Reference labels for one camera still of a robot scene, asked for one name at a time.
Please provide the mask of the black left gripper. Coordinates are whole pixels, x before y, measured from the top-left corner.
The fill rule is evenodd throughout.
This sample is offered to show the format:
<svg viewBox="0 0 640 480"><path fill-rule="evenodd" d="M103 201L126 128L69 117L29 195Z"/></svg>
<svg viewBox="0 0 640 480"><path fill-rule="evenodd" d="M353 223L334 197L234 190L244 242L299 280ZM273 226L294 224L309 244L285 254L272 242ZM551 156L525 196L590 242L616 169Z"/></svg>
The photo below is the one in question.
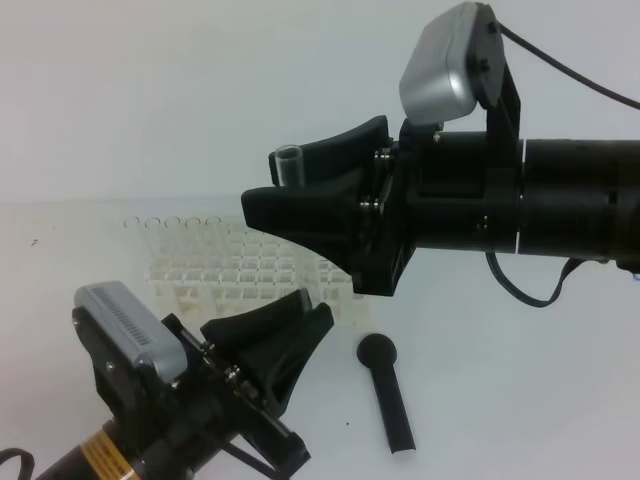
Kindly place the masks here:
<svg viewBox="0 0 640 480"><path fill-rule="evenodd" d="M113 414L104 429L134 472L193 475L224 452L263 475L295 474L310 454L279 417L334 326L330 307L312 308L308 291L295 290L257 309L208 321L200 329L206 343L175 315L162 325L187 360L169 382L151 365L127 359L101 327L92 327L96 389ZM222 358L239 358L258 390Z"/></svg>

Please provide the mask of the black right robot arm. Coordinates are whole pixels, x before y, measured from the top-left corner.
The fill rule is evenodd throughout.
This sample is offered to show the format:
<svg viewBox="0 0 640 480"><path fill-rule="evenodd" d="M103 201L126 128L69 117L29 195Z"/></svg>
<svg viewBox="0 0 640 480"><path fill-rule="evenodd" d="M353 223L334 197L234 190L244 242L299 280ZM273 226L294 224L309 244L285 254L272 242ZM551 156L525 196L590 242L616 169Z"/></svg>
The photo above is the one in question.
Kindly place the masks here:
<svg viewBox="0 0 640 480"><path fill-rule="evenodd" d="M390 296L415 250L613 261L639 269L639 145L444 132L384 117L302 148L299 186L246 191L247 225Z"/></svg>

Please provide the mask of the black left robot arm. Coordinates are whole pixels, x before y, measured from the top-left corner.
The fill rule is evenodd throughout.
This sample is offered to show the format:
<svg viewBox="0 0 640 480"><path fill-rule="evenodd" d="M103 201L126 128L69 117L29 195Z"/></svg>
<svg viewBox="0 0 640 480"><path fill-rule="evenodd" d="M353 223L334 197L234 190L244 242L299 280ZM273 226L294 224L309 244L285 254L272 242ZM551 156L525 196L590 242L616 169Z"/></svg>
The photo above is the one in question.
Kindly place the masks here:
<svg viewBox="0 0 640 480"><path fill-rule="evenodd" d="M112 416L45 478L191 479L225 453L288 479L309 460L281 418L334 318L306 289L192 333L108 281L76 291L72 320Z"/></svg>

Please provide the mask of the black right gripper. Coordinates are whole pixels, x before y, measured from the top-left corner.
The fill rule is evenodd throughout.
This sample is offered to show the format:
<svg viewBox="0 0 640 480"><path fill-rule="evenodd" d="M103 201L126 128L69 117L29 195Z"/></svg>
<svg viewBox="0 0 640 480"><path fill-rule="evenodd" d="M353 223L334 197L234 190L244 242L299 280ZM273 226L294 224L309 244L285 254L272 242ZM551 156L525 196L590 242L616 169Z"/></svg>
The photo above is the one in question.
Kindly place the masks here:
<svg viewBox="0 0 640 480"><path fill-rule="evenodd" d="M388 119L378 115L298 145L304 185L361 168L389 144ZM391 296L418 248L514 252L521 157L517 128L445 132L405 122L369 192L349 181L263 187L241 204L249 227L330 260L356 293Z"/></svg>

